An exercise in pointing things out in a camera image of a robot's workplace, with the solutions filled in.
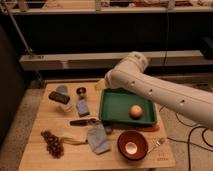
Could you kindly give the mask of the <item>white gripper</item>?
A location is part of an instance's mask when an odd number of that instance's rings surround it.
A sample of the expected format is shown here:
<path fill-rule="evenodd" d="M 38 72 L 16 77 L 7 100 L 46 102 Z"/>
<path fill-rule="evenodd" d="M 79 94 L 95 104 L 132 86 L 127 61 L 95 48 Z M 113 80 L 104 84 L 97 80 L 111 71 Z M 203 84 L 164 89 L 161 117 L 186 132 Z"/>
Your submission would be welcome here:
<path fill-rule="evenodd" d="M 112 71 L 108 71 L 104 78 L 101 78 L 96 84 L 95 84 L 95 90 L 101 91 L 107 88 L 114 88 L 114 85 L 111 80 L 111 73 Z"/>

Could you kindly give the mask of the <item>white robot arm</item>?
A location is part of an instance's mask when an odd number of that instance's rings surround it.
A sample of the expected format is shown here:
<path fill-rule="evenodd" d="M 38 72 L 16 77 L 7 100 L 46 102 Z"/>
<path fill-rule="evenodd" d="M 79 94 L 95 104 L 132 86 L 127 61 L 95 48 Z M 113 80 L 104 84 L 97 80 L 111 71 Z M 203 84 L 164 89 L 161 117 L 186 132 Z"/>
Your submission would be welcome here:
<path fill-rule="evenodd" d="M 131 52 L 96 83 L 95 89 L 123 88 L 213 130 L 213 93 L 148 76 L 144 73 L 148 64 L 142 53 Z"/>

